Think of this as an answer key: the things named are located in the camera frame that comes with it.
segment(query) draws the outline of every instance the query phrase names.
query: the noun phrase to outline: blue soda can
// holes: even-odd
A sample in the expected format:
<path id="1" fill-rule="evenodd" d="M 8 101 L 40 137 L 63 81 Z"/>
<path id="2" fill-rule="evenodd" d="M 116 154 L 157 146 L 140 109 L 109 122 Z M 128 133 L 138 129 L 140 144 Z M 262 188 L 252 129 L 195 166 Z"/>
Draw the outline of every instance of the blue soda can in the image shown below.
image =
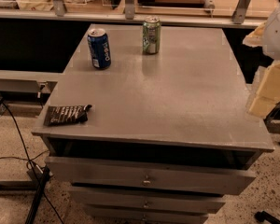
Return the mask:
<path id="1" fill-rule="evenodd" d="M 111 64 L 108 35 L 102 28 L 90 29 L 87 35 L 91 51 L 92 65 L 97 69 L 106 69 Z"/>

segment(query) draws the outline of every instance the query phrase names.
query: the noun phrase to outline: green soda can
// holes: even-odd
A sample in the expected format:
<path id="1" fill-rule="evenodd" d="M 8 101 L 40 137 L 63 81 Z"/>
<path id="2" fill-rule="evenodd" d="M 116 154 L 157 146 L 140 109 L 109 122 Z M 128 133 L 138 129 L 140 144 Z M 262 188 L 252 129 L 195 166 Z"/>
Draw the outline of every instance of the green soda can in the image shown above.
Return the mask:
<path id="1" fill-rule="evenodd" d="M 143 52 L 156 54 L 160 49 L 161 22 L 158 17 L 148 16 L 143 22 Z"/>

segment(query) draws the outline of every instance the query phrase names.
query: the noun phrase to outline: metal stand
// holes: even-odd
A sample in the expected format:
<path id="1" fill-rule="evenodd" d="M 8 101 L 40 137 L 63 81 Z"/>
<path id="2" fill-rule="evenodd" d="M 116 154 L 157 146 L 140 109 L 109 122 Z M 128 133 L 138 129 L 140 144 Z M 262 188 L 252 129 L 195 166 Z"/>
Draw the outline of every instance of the metal stand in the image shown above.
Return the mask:
<path id="1" fill-rule="evenodd" d="M 49 168 L 47 166 L 44 171 L 41 171 L 38 166 L 34 166 L 33 168 L 38 180 L 35 178 L 34 171 L 29 170 L 27 173 L 32 181 L 0 181 L 0 190 L 36 190 L 25 224 L 34 223 L 44 188 L 49 181 Z"/>
<path id="2" fill-rule="evenodd" d="M 35 215 L 40 204 L 41 197 L 44 193 L 44 188 L 49 180 L 49 168 L 46 166 L 44 171 L 33 161 L 30 161 L 32 167 L 27 174 L 31 181 L 0 181 L 0 190 L 36 190 L 34 200 L 31 204 L 26 224 L 33 224 Z"/>
<path id="3" fill-rule="evenodd" d="M 34 223 L 35 215 L 36 215 L 38 206 L 40 204 L 41 197 L 44 193 L 44 188 L 48 181 L 49 181 L 49 168 L 46 166 L 45 170 L 41 176 L 41 179 L 39 181 L 39 185 L 37 187 L 34 200 L 31 204 L 30 211 L 29 211 L 28 217 L 25 222 L 26 224 Z"/>
<path id="4" fill-rule="evenodd" d="M 242 24 L 244 22 L 245 14 L 250 5 L 250 2 L 251 0 L 239 0 L 232 15 L 232 21 L 235 24 Z"/>
<path id="5" fill-rule="evenodd" d="M 265 211 L 257 212 L 255 214 L 255 219 L 260 222 L 263 222 L 266 220 L 272 224 L 280 224 L 280 220 L 278 220 L 276 217 L 273 217 L 272 215 L 268 214 Z"/>

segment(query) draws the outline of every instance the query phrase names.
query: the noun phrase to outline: candy bar wrapper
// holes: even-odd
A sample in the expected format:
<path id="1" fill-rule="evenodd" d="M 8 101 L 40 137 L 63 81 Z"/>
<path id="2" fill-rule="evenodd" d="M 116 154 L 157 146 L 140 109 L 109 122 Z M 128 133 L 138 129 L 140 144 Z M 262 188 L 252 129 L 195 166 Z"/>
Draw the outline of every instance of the candy bar wrapper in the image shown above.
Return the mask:
<path id="1" fill-rule="evenodd" d="M 85 122 L 91 105 L 49 106 L 44 125 L 64 125 Z"/>

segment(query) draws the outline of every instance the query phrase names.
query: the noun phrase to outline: cabinet top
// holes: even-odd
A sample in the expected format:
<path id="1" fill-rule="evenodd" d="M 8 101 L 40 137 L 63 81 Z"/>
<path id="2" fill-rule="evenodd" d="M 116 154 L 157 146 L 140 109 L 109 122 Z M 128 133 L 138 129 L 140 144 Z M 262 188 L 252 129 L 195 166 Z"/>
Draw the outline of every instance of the cabinet top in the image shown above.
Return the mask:
<path id="1" fill-rule="evenodd" d="M 162 27 L 160 52 L 142 53 L 142 27 L 93 25 L 109 36 L 111 66 L 97 70 L 84 36 L 33 134 L 172 146 L 273 151 L 221 29 Z M 48 105 L 93 105 L 83 124 L 43 126 Z"/>

